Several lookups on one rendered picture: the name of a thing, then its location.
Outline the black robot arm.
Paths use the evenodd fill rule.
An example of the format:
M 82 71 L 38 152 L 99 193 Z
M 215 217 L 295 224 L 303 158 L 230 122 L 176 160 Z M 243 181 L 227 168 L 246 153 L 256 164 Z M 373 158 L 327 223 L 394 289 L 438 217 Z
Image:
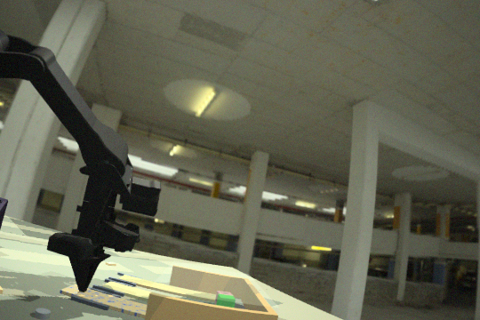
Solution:
M 155 216 L 161 182 L 133 177 L 128 146 L 111 127 L 101 123 L 70 82 L 53 51 L 5 34 L 0 29 L 0 78 L 32 83 L 52 112 L 76 139 L 88 175 L 84 201 L 115 207 L 120 195 L 122 210 Z M 119 252 L 132 252 L 140 241 L 140 227 L 102 218 L 93 229 L 92 240 L 102 241 Z

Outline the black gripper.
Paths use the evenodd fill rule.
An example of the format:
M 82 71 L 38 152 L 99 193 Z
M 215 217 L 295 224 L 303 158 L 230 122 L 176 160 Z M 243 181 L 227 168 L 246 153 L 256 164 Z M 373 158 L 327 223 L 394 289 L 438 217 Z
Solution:
M 72 270 L 75 274 L 78 291 L 86 292 L 100 262 L 111 255 L 104 253 L 106 248 L 114 249 L 99 236 L 99 242 L 92 240 L 93 229 L 102 218 L 111 222 L 116 219 L 113 207 L 83 201 L 78 205 L 76 212 L 80 212 L 77 229 L 69 233 L 54 233 L 49 236 L 47 250 L 69 257 Z

